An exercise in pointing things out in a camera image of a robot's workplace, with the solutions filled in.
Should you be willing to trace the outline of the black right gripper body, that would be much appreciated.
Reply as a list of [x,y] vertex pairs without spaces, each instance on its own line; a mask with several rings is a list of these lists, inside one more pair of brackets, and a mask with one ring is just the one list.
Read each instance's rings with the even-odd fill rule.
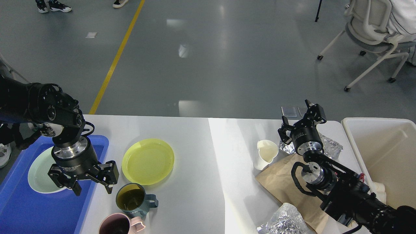
[[323,150],[323,143],[314,121],[299,120],[293,126],[294,129],[291,131],[291,139],[297,154],[303,155],[311,150],[319,152]]

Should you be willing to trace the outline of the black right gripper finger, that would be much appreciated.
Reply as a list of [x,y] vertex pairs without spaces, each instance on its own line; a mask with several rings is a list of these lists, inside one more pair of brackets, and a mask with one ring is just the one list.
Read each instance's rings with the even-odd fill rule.
[[319,104],[313,104],[309,100],[305,100],[306,112],[302,118],[302,126],[316,126],[318,124],[325,124],[327,117],[324,109]]
[[286,144],[289,145],[292,142],[292,137],[289,135],[287,135],[287,132],[292,132],[293,130],[295,130],[296,126],[295,125],[290,125],[288,122],[287,117],[282,116],[282,125],[281,127],[278,129],[278,134],[280,136],[281,141]]

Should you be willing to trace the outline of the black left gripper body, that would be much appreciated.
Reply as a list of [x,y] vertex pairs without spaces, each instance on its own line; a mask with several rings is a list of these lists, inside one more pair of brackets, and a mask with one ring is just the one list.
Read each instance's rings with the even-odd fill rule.
[[76,177],[78,180],[89,179],[88,169],[100,164],[91,141],[87,137],[80,137],[74,145],[67,148],[53,146],[51,156],[67,177]]

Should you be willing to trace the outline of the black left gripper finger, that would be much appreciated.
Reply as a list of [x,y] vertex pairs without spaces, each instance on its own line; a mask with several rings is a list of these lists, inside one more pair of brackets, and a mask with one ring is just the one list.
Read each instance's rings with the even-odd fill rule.
[[88,169],[88,178],[105,186],[108,194],[112,193],[113,186],[118,183],[119,171],[114,160],[92,166]]
[[57,164],[52,164],[47,174],[58,188],[65,187],[71,189],[76,196],[80,196],[82,188],[79,185],[77,178],[67,177]]

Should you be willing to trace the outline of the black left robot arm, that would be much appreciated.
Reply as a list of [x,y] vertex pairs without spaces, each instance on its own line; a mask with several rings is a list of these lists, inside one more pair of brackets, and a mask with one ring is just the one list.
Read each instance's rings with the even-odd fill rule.
[[79,180],[105,186],[111,194],[119,172],[115,161],[101,163],[89,135],[95,126],[87,122],[79,102],[57,84],[23,84],[1,76],[1,144],[15,142],[24,150],[41,135],[54,143],[48,176],[59,187],[81,194]]

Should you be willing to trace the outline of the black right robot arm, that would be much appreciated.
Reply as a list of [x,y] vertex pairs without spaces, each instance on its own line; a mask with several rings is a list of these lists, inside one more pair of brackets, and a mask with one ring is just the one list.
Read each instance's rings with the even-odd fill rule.
[[416,231],[415,209],[411,206],[393,208],[369,193],[370,187],[360,176],[346,166],[324,155],[323,142],[317,125],[326,123],[323,108],[305,100],[307,110],[303,118],[289,124],[282,117],[278,129],[283,143],[293,143],[297,154],[304,162],[295,162],[291,177],[303,194],[318,197],[320,208],[342,225],[352,221],[357,227],[348,231],[352,234],[367,228],[372,234],[414,234]]

